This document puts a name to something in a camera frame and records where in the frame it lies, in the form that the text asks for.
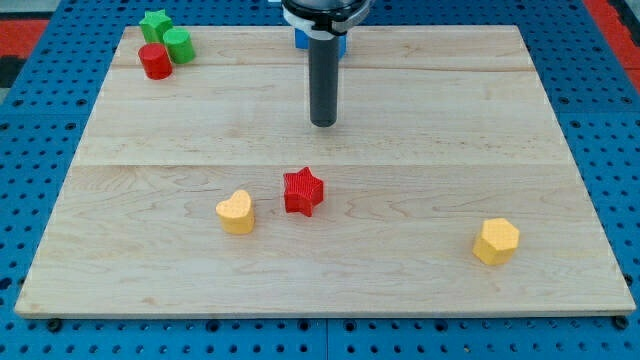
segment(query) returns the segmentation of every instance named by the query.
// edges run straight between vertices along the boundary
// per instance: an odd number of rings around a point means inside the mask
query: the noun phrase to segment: blue mat
[[[285,25],[265,0],[63,0],[0,107],[0,358],[627,358],[640,317],[27,321],[13,313],[123,28]],[[378,0],[368,25],[520,27],[640,299],[640,98],[578,0]]]

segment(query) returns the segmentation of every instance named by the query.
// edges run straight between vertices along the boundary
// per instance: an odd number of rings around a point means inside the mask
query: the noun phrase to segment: yellow heart-shaped block
[[[230,234],[248,234],[253,231],[256,222],[253,201],[245,190],[238,190],[228,200],[219,202],[216,214],[220,218],[222,230]]]

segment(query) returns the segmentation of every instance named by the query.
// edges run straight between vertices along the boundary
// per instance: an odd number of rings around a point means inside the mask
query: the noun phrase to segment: black cylindrical rod
[[[309,38],[309,93],[311,122],[329,127],[338,112],[338,37],[331,40]]]

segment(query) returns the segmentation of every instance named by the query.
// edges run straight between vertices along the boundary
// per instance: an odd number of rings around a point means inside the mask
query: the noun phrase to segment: yellow hexagon block
[[[520,230],[507,219],[485,220],[476,237],[473,254],[487,265],[504,264],[518,248]]]
[[[248,234],[256,221],[251,196],[245,190],[238,190],[230,199],[219,202],[216,214],[220,218],[222,230],[230,234]]]

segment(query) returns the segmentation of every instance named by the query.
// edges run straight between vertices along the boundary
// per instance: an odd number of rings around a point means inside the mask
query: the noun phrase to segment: red star-shaped block
[[[311,216],[313,207],[324,199],[324,183],[311,174],[309,167],[284,174],[284,207],[287,212]]]

